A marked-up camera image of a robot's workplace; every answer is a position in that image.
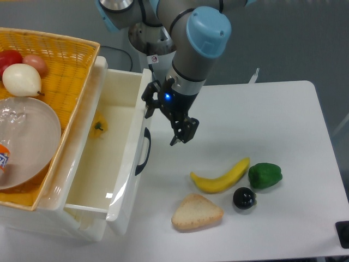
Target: bread slice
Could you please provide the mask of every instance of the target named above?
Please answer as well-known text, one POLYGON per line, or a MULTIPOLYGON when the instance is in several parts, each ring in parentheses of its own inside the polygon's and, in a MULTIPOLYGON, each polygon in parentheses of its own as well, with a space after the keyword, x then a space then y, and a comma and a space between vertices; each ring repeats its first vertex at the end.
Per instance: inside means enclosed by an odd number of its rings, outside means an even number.
POLYGON ((172 216, 172 224, 178 230, 191 230, 222 219, 223 209, 199 194, 187 195, 172 216))

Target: yellow pepper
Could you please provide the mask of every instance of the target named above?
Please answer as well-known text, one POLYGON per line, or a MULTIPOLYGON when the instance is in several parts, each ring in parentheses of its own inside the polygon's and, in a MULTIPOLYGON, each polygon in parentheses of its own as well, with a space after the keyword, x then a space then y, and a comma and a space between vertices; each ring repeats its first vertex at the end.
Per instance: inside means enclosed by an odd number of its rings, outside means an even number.
POLYGON ((108 131, 108 123, 104 116, 99 111, 96 111, 89 131, 89 137, 98 138, 106 131, 108 131))

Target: blue light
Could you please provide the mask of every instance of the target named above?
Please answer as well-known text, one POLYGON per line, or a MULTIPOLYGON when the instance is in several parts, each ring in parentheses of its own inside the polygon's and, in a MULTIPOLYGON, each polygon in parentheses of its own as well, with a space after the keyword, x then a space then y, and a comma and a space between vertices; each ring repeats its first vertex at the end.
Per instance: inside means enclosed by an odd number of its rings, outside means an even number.
POLYGON ((166 99, 167 101, 170 101, 170 100, 171 100, 171 96, 170 96, 169 94, 166 94, 166 93, 165 93, 165 99, 166 99))

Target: banana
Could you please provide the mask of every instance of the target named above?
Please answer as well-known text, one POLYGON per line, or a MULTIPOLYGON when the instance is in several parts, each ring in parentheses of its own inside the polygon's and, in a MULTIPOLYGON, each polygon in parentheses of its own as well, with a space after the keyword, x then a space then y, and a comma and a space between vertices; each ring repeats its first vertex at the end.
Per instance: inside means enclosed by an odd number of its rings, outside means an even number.
POLYGON ((234 184, 246 173, 250 165, 250 158, 246 157, 240 160, 230 171, 226 174, 211 179, 197 176, 194 172, 190 173, 190 177, 194 184, 201 190, 209 194, 224 191, 234 184))

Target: gray floor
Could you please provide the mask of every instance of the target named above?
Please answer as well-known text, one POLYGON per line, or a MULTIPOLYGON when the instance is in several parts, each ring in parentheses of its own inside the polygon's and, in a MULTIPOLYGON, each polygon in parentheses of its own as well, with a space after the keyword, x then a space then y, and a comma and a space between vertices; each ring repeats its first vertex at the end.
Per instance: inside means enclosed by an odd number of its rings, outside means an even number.
MULTIPOLYGON (((260 68, 258 82, 309 80, 317 88, 329 133, 349 113, 349 1, 258 0, 231 11, 233 33, 208 85, 246 83, 260 68)), ((124 49, 140 72, 126 30, 109 33, 90 0, 1 2, 0 26, 71 35, 124 49)), ((128 70, 126 55, 102 50, 109 67, 128 70)), ((349 135, 334 150, 349 190, 349 135)))

